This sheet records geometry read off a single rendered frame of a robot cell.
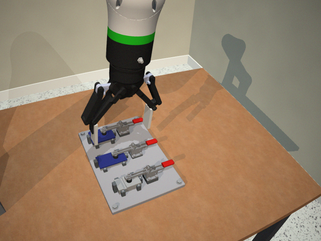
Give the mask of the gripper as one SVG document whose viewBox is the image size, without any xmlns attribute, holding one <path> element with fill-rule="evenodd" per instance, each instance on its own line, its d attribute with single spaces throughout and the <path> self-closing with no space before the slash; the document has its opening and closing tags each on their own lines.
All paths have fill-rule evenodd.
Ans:
<svg viewBox="0 0 321 241">
<path fill-rule="evenodd" d="M 162 101 L 155 86 L 155 77 L 149 71 L 144 74 L 145 67 L 141 69 L 121 69 L 110 63 L 108 83 L 95 83 L 94 92 L 81 115 L 84 124 L 90 124 L 89 129 L 94 145 L 98 145 L 97 123 L 99 120 L 119 99 L 132 97 L 134 94 L 137 94 L 146 103 L 143 124 L 147 129 L 150 128 L 153 111 L 157 109 L 156 105 L 162 104 Z M 140 90 L 144 82 L 149 88 L 152 100 Z M 114 97 L 112 94 L 114 94 Z M 104 98 L 103 95 L 105 95 Z"/>
</svg>

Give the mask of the blue rectangular block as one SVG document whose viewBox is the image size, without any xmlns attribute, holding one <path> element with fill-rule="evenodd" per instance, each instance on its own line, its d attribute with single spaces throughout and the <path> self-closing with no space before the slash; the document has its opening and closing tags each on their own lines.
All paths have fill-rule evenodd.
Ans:
<svg viewBox="0 0 321 241">
<path fill-rule="evenodd" d="M 110 168 L 119 164 L 122 164 L 122 162 L 127 162 L 127 158 L 124 153 L 118 154 L 118 158 L 114 159 L 111 152 L 97 156 L 95 157 L 98 161 L 98 166 L 100 170 L 103 170 L 104 168 Z"/>
</svg>

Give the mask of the blue rectangular plate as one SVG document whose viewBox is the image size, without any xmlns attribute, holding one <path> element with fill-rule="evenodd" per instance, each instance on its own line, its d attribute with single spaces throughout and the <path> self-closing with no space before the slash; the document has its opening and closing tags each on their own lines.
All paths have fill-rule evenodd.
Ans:
<svg viewBox="0 0 321 241">
<path fill-rule="evenodd" d="M 106 135 L 102 135 L 100 129 L 98 129 L 98 144 L 99 145 L 111 142 L 111 139 L 115 139 L 116 140 L 115 135 L 112 132 L 112 130 L 106 131 L 106 133 L 107 133 Z M 88 132 L 88 134 L 91 137 L 91 132 Z M 91 139 L 91 142 L 92 142 L 93 147 L 95 147 L 92 139 Z"/>
</svg>

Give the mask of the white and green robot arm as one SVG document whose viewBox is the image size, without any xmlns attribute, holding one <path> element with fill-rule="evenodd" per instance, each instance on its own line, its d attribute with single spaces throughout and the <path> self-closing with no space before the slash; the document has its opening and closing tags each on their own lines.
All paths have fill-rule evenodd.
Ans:
<svg viewBox="0 0 321 241">
<path fill-rule="evenodd" d="M 106 0 L 106 59 L 122 69 L 140 69 L 151 61 L 157 21 L 165 0 Z"/>
</svg>

